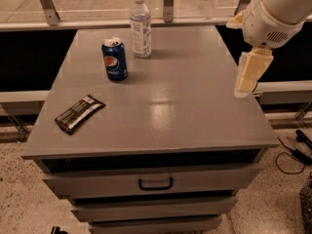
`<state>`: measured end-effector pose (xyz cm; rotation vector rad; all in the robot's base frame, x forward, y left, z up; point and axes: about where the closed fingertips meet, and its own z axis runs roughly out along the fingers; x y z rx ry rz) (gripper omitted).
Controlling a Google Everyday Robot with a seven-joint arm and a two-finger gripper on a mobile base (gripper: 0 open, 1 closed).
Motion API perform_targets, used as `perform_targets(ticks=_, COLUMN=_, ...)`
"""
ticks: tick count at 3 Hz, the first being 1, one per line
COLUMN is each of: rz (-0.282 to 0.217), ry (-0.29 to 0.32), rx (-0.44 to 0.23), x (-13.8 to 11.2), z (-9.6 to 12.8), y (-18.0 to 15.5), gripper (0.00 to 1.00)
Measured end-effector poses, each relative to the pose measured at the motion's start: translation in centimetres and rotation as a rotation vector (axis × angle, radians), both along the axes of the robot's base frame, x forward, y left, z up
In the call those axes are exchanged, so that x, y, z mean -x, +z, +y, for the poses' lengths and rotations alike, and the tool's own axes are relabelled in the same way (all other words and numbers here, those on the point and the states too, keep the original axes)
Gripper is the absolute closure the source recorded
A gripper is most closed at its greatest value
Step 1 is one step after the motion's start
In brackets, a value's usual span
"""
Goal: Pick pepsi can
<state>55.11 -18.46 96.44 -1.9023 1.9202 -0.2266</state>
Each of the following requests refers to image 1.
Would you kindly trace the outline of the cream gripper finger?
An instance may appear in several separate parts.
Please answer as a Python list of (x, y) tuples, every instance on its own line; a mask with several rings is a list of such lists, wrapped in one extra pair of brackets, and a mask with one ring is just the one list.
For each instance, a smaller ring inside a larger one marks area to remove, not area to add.
[(231, 18), (227, 24), (227, 28), (231, 29), (242, 29), (243, 28), (243, 17), (244, 17), (245, 11), (242, 10), (239, 12), (235, 17)]
[(234, 96), (247, 97), (255, 89), (258, 80), (272, 61), (272, 51), (267, 48), (252, 47), (249, 52), (243, 52), (239, 58)]

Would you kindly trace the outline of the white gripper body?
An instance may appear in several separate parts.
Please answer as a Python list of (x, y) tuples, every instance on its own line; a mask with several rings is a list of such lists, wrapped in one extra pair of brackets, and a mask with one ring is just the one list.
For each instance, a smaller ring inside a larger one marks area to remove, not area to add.
[(252, 0), (243, 17), (244, 40), (253, 47), (276, 49), (305, 22), (305, 0)]

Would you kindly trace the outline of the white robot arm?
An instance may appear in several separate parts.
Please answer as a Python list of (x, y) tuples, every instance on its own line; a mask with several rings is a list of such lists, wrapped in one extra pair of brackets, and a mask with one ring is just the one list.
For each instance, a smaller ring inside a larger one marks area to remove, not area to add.
[(272, 63), (273, 50), (286, 45), (303, 27), (312, 12), (312, 0), (251, 0), (245, 10), (226, 26), (241, 29), (252, 46), (241, 53), (234, 96), (245, 98)]

